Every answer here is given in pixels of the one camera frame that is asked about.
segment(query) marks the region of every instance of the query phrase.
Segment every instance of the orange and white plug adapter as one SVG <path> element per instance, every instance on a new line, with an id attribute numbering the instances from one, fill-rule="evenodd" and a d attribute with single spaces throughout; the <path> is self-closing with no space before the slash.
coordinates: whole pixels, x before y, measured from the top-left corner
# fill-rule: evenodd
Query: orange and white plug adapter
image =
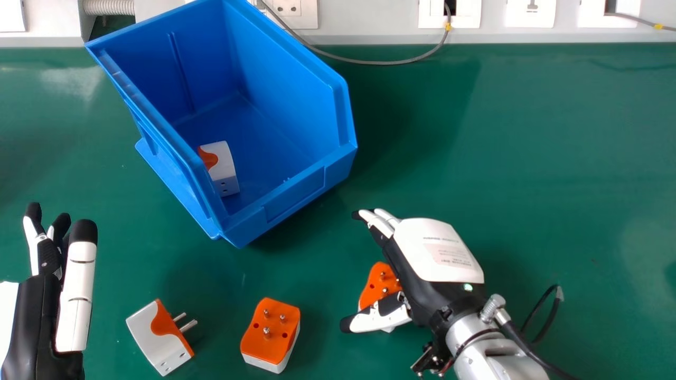
<path id="1" fill-rule="evenodd" d="M 402 290 L 399 284 L 399 279 L 394 275 L 392 268 L 384 263 L 377 262 L 371 268 L 368 274 L 366 286 L 359 296 L 357 311 L 373 305 L 376 301 L 380 301 L 392 293 L 397 293 Z M 394 331 L 394 327 L 387 327 L 382 329 L 386 333 Z"/>
<path id="2" fill-rule="evenodd" d="M 281 373 L 289 362 L 299 332 L 299 308 L 264 298 L 256 307 L 239 349 L 247 364 Z"/>
<path id="3" fill-rule="evenodd" d="M 197 154 L 204 161 L 212 182 L 221 197 L 237 194 L 239 182 L 230 147 L 225 141 L 200 145 Z"/>
<path id="4" fill-rule="evenodd" d="M 150 364 L 166 376 L 190 360 L 195 353 L 183 333 L 197 324 L 191 320 L 178 328 L 176 323 L 185 313 L 172 318 L 160 300 L 152 301 L 126 319 L 131 335 Z"/>

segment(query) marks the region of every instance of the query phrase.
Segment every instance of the blue plastic bin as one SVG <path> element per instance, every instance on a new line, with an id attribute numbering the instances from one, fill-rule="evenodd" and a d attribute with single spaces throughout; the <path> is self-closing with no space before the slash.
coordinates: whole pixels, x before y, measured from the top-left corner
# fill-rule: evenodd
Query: blue plastic bin
<path id="1" fill-rule="evenodd" d="M 345 81 L 245 0 L 196 1 L 95 39 L 141 132 L 136 148 L 212 239 L 243 247 L 347 178 Z M 221 198 L 197 147 L 225 140 Z"/>

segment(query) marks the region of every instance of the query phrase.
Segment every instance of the robotic hand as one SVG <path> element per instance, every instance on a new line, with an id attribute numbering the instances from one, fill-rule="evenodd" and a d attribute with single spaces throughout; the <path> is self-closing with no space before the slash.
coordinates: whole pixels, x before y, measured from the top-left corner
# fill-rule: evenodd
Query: robotic hand
<path id="1" fill-rule="evenodd" d="M 60 214 L 42 227 L 38 203 L 23 219 L 31 278 L 0 283 L 0 380 L 84 380 L 98 231 Z"/>
<path id="2" fill-rule="evenodd" d="M 343 318 L 343 332 L 389 332 L 411 321 L 430 329 L 432 342 L 411 366 L 420 378 L 452 367 L 459 380 L 547 380 L 545 369 L 574 379 L 533 351 L 502 296 L 486 297 L 483 270 L 450 224 L 400 220 L 378 208 L 352 217 L 366 224 L 402 290 Z"/>

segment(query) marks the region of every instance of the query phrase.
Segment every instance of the printed label on robotic hand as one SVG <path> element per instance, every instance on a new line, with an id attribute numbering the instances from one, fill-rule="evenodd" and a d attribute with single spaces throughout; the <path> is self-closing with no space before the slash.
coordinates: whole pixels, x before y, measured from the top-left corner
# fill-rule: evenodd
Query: printed label on robotic hand
<path id="1" fill-rule="evenodd" d="M 462 244 L 425 244 L 425 248 L 439 265 L 474 269 L 471 253 Z"/>

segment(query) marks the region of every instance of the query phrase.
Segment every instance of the gray cable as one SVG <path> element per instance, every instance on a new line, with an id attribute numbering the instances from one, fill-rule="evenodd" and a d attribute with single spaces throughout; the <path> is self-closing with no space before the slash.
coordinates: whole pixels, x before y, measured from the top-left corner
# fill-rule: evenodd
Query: gray cable
<path id="1" fill-rule="evenodd" d="M 614 13 L 614 12 L 608 12 L 608 13 L 606 13 L 606 14 L 604 14 L 604 15 L 605 15 L 605 16 L 614 16 L 614 17 L 626 18 L 627 20 L 633 20 L 633 21 L 639 22 L 639 23 L 641 23 L 641 24 L 643 24 L 643 25 L 648 25 L 648 26 L 650 26 L 650 27 L 652 27 L 652 28 L 655 28 L 655 27 L 657 26 L 657 28 L 655 28 L 655 29 L 659 29 L 659 30 L 670 30 L 670 31 L 672 31 L 672 32 L 676 32 L 676 28 L 674 28 L 674 27 L 672 27 L 672 26 L 666 26 L 666 25 L 662 25 L 662 24 L 656 24 L 656 23 L 654 23 L 654 22 L 650 22 L 650 21 L 645 20 L 645 19 L 643 19 L 643 18 L 636 17 L 636 16 L 632 16 L 632 15 L 629 15 L 629 14 L 619 14 L 619 13 Z"/>
<path id="2" fill-rule="evenodd" d="M 312 50 L 313 52 L 323 55 L 325 57 L 329 57 L 331 59 L 337 60 L 337 61 L 342 61 L 342 62 L 348 62 L 351 64 L 357 64 L 357 65 L 370 65 L 370 66 L 396 66 L 396 65 L 405 65 L 405 64 L 412 64 L 413 62 L 418 62 L 422 61 L 425 58 L 429 57 L 430 55 L 434 54 L 437 52 L 437 50 L 441 49 L 443 46 L 443 43 L 446 41 L 446 37 L 448 37 L 448 32 L 450 31 L 449 28 L 445 27 L 444 32 L 443 32 L 443 37 L 441 38 L 441 41 L 439 41 L 438 44 L 436 44 L 432 49 L 430 49 L 428 52 L 424 54 L 420 54 L 417 57 L 413 58 L 408 58 L 406 60 L 399 60 L 399 61 L 363 61 L 363 60 L 355 60 L 352 58 L 346 58 L 346 57 L 341 57 L 340 55 L 335 55 L 331 53 L 327 53 L 326 51 L 323 51 L 321 49 L 318 49 L 314 46 L 312 46 L 309 42 L 307 42 L 303 37 L 299 36 L 293 29 L 289 28 L 289 25 L 287 25 L 286 22 L 282 20 L 281 17 L 277 15 L 277 13 L 270 8 L 268 4 L 265 3 L 263 0 L 258 1 L 259 4 L 263 4 L 263 6 L 272 14 L 272 17 L 279 22 L 282 26 L 284 26 L 287 31 L 289 32 L 290 35 L 294 36 L 301 44 L 303 44 L 305 47 L 308 49 Z M 446 15 L 448 17 L 448 24 L 451 24 L 451 9 L 449 9 L 448 5 L 446 3 L 443 4 L 443 8 L 446 10 Z"/>

